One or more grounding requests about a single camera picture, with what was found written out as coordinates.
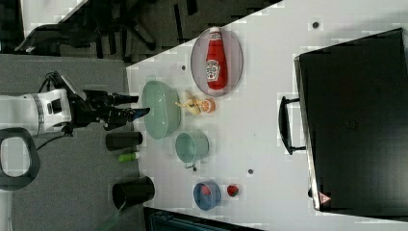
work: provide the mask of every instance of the black trash can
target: black trash can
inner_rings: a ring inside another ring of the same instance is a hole
[[[140,132],[110,133],[105,142],[108,150],[115,151],[141,144],[143,136]]]
[[[119,209],[126,202],[123,209],[142,204],[153,199],[155,193],[152,180],[144,176],[134,181],[115,184],[112,190],[114,204]]]

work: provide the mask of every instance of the blue bowl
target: blue bowl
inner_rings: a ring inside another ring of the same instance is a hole
[[[201,193],[201,187],[207,186],[210,189],[210,194],[205,195]],[[193,190],[193,196],[195,204],[198,208],[204,211],[208,211],[216,207],[219,202],[221,202],[221,191],[216,182],[214,181],[205,181],[195,185]]]

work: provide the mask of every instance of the ketchup label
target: ketchup label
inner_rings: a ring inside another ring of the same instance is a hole
[[[219,40],[219,39],[221,39],[220,33],[215,32],[215,33],[210,34],[210,40]]]
[[[206,73],[207,73],[207,82],[213,82],[213,81],[218,80],[218,74],[219,74],[218,61],[215,61],[215,60],[207,61]]]

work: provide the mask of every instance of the red ketchup bottle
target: red ketchup bottle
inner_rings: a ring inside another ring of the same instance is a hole
[[[210,29],[210,42],[206,59],[207,84],[212,90],[222,90],[227,86],[227,63],[221,31],[218,27]]]

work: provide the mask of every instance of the light green bowl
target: light green bowl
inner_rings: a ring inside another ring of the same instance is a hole
[[[154,140],[162,140],[180,125],[181,110],[175,105],[179,98],[177,92],[160,81],[150,81],[143,88],[141,103],[150,108],[144,116],[147,133]]]

